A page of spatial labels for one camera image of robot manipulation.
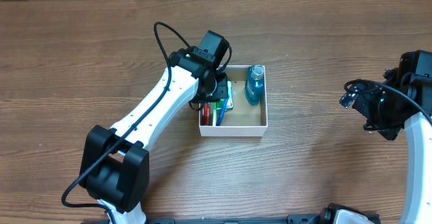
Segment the wooden table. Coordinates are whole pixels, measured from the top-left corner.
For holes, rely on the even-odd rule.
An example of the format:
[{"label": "wooden table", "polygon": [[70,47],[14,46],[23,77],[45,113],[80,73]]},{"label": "wooden table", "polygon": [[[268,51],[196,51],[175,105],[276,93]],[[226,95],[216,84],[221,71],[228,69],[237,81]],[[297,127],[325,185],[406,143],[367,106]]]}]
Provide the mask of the wooden table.
[{"label": "wooden table", "polygon": [[[100,209],[63,207],[84,139],[130,112],[165,62],[153,23],[191,45],[207,30],[232,65],[267,69],[262,139],[201,138],[183,107],[151,153],[149,217],[280,217],[329,202],[396,223],[407,152],[362,130],[339,105],[351,79],[382,81],[400,55],[432,50],[432,0],[116,0],[0,3],[0,223],[79,223]],[[168,52],[182,46],[161,29]],[[71,202],[95,202],[77,188]]]}]

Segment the cardboard box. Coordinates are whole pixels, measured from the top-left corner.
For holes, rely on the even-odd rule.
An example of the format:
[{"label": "cardboard box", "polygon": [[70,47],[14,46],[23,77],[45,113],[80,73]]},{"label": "cardboard box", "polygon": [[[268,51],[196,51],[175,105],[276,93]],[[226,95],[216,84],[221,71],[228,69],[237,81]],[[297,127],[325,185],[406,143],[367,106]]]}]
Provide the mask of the cardboard box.
[{"label": "cardboard box", "polygon": [[260,103],[252,106],[246,99],[244,87],[250,65],[229,65],[225,68],[228,80],[232,82],[234,108],[226,111],[220,126],[202,125],[202,111],[199,112],[198,126],[201,136],[263,136],[267,121],[267,82],[264,68],[264,93]]}]

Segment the teal water bottle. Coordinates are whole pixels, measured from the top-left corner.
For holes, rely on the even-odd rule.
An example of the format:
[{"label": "teal water bottle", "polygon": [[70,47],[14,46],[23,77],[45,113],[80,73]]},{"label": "teal water bottle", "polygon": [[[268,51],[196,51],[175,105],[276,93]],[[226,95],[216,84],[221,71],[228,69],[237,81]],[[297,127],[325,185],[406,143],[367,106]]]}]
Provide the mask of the teal water bottle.
[{"label": "teal water bottle", "polygon": [[253,106],[259,103],[264,92],[264,66],[254,65],[249,67],[248,79],[244,87],[246,99]]}]

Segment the bottle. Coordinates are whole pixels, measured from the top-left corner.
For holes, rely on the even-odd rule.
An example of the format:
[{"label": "bottle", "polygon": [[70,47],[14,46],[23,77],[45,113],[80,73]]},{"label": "bottle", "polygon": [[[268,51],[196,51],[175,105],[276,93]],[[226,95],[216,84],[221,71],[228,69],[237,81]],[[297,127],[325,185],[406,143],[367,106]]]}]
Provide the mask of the bottle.
[{"label": "bottle", "polygon": [[249,67],[248,79],[244,86],[244,93],[248,102],[254,106],[259,103],[261,94],[264,92],[264,67],[254,65]]}]

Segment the red object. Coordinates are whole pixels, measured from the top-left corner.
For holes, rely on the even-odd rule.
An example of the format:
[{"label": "red object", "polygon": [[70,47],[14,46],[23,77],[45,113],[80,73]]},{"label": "red object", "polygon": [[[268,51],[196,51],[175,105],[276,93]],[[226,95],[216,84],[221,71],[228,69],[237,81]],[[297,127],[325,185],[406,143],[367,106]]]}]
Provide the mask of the red object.
[{"label": "red object", "polygon": [[210,125],[210,106],[208,103],[202,109],[202,122],[203,125]]}]

